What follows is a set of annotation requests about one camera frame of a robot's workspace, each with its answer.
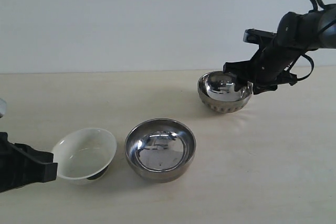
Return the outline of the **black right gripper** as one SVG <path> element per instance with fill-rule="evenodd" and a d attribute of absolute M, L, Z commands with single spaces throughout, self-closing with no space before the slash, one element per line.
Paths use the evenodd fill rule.
<path fill-rule="evenodd" d="M 294 85 L 298 82 L 297 76 L 285 71 L 285 68 L 300 55 L 300 49 L 279 46 L 273 39 L 250 60 L 224 63 L 223 73 L 236 76 L 236 92 L 249 86 L 254 95 L 276 91 L 279 84 Z"/>

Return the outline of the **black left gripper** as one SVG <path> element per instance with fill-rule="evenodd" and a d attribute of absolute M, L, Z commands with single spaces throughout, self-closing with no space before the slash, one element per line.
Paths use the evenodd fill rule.
<path fill-rule="evenodd" d="M 1 192 L 13 186 L 56 180 L 58 163 L 52 152 L 39 151 L 26 144 L 11 144 L 1 132 Z"/>

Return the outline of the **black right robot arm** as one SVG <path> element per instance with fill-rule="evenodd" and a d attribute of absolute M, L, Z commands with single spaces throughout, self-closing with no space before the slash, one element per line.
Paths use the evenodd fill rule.
<path fill-rule="evenodd" d="M 247 29 L 243 41 L 258 45 L 252 58 L 223 65 L 224 73 L 235 75 L 237 88 L 251 82 L 253 93 L 260 94 L 275 91 L 280 84 L 292 86 L 302 80 L 290 71 L 299 57 L 313 67 L 307 52 L 335 48 L 335 5 L 306 14 L 288 12 L 275 33 Z"/>

